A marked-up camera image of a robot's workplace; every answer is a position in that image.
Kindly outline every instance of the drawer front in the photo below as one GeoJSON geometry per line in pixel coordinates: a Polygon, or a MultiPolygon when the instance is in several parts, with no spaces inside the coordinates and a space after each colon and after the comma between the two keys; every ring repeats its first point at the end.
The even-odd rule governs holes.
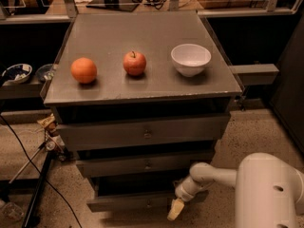
{"type": "MultiPolygon", "coordinates": [[[[191,202],[203,202],[208,191],[198,193],[191,202]]],[[[117,211],[130,209],[150,209],[155,207],[171,206],[174,192],[145,193],[132,195],[119,195],[111,197],[98,197],[86,202],[91,212],[117,211]]]]}
{"type": "Polygon", "coordinates": [[[216,114],[132,122],[62,124],[58,131],[67,149],[74,151],[217,140],[229,119],[229,114],[216,114]]]}
{"type": "Polygon", "coordinates": [[[192,162],[210,161],[214,151],[169,153],[152,156],[110,158],[105,160],[76,161],[84,178],[114,176],[130,173],[154,172],[189,168],[192,162]]]}

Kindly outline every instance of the drawer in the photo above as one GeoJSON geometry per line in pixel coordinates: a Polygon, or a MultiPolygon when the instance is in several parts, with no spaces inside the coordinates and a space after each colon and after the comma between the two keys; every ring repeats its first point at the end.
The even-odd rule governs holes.
{"type": "Polygon", "coordinates": [[[229,113],[174,118],[61,124],[70,151],[220,139],[229,113]]]}
{"type": "Polygon", "coordinates": [[[161,145],[113,148],[82,153],[94,160],[76,161],[84,178],[189,168],[193,162],[209,162],[213,142],[178,142],[161,145]]]}
{"type": "MultiPolygon", "coordinates": [[[[173,182],[188,172],[184,169],[94,179],[96,197],[86,204],[92,212],[170,206],[175,198],[173,182]]],[[[193,201],[203,201],[206,195],[200,193],[193,201]]]]}

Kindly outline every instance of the gray tabletop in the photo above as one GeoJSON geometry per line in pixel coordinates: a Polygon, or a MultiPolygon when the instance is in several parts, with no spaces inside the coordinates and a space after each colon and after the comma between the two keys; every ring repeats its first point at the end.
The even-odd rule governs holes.
{"type": "Polygon", "coordinates": [[[241,89],[205,26],[194,11],[79,14],[66,42],[45,98],[46,106],[102,105],[125,102],[224,97],[241,89]],[[193,43],[212,54],[207,68],[186,78],[173,67],[170,53],[177,45],[193,43]],[[126,74],[123,57],[137,50],[146,57],[142,77],[126,74]],[[70,74],[80,57],[98,68],[93,84],[81,85],[70,74]]]}

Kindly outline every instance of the cabinet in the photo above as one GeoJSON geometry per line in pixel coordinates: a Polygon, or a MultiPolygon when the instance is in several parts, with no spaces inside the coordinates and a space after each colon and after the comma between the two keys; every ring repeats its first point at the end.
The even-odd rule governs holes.
{"type": "Polygon", "coordinates": [[[171,203],[174,181],[192,162],[212,160],[241,89],[194,11],[79,14],[65,44],[45,105],[96,197],[93,212],[171,203]],[[203,73],[185,78],[170,52],[183,43],[212,53],[203,73]],[[146,56],[143,76],[130,77],[129,50],[146,56]],[[92,59],[96,81],[79,85],[70,64],[92,59]]]}

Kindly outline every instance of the concrete floor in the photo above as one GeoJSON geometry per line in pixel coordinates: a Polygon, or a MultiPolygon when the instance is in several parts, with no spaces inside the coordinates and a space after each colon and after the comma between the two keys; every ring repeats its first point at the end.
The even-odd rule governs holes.
{"type": "MultiPolygon", "coordinates": [[[[12,128],[23,142],[28,154],[35,152],[44,139],[44,131],[36,122],[48,115],[48,112],[3,113],[12,128]]],[[[247,109],[231,112],[231,120],[223,138],[216,145],[216,155],[212,160],[215,167],[238,168],[238,165],[250,153],[271,153],[286,163],[304,172],[301,153],[290,140],[286,131],[268,108],[247,109]]],[[[9,180],[27,161],[18,141],[10,130],[0,122],[0,180],[9,180]]],[[[46,153],[40,152],[35,163],[41,166],[46,153]]],[[[36,171],[28,166],[20,178],[37,177],[36,171]]],[[[48,180],[68,200],[84,228],[110,227],[235,227],[235,191],[232,188],[213,184],[205,202],[187,206],[175,221],[168,221],[167,208],[146,210],[126,210],[120,212],[91,213],[86,200],[93,198],[93,190],[86,179],[76,169],[73,161],[54,161],[48,180]]],[[[30,196],[13,196],[23,209],[27,209],[30,196]]],[[[70,209],[48,185],[38,208],[41,222],[37,227],[79,227],[70,209]]],[[[304,227],[304,218],[298,217],[299,227],[304,227]]],[[[0,227],[21,227],[22,222],[12,222],[0,218],[0,227]]]]}

